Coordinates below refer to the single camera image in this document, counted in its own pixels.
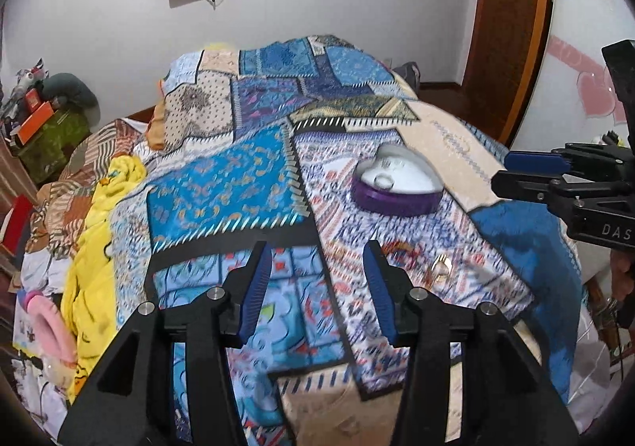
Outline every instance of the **metal bolt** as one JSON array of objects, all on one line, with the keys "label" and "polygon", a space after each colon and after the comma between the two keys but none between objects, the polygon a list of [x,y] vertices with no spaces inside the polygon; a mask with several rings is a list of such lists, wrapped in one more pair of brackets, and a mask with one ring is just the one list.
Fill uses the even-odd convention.
[{"label": "metal bolt", "polygon": [[415,301],[422,301],[428,297],[428,291],[420,286],[415,286],[412,290],[410,290],[410,297],[412,297]]},{"label": "metal bolt", "polygon": [[213,286],[207,291],[207,297],[213,301],[217,301],[225,297],[225,291],[220,286]]},{"label": "metal bolt", "polygon": [[150,315],[154,311],[154,304],[150,301],[142,302],[139,305],[139,313],[141,315]]},{"label": "metal bolt", "polygon": [[496,313],[498,312],[498,308],[496,307],[496,305],[493,302],[489,302],[489,301],[480,304],[478,308],[485,315],[496,315]]}]

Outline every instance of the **pink ring toy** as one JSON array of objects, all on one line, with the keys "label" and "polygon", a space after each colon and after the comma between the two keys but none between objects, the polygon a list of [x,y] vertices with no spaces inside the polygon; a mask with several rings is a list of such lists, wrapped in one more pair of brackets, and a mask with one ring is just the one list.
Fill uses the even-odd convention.
[{"label": "pink ring toy", "polygon": [[35,295],[29,300],[27,313],[44,353],[70,364],[77,363],[77,343],[55,303],[43,295]]}]

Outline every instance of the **yellow towel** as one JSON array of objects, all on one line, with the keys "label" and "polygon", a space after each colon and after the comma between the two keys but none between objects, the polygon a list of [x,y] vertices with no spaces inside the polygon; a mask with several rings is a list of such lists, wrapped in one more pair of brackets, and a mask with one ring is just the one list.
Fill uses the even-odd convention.
[{"label": "yellow towel", "polygon": [[109,215],[145,175],[138,157],[114,158],[108,175],[97,183],[86,229],[77,243],[79,251],[69,270],[60,308],[66,325],[77,337],[75,381],[68,390],[71,402],[116,333],[114,272],[106,254],[111,240]]}]

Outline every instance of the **baseboard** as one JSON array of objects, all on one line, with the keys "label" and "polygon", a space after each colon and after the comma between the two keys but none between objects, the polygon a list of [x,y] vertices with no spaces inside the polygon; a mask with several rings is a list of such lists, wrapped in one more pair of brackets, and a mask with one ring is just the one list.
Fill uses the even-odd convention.
[{"label": "baseboard", "polygon": [[453,89],[458,91],[461,86],[456,82],[421,82],[419,89]]}]

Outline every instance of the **wooden door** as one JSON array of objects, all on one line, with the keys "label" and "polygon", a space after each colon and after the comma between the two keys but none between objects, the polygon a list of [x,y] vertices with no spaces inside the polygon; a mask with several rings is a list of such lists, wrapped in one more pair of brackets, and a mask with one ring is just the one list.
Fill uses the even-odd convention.
[{"label": "wooden door", "polygon": [[552,0],[478,0],[463,83],[470,123],[510,143],[544,55]]}]

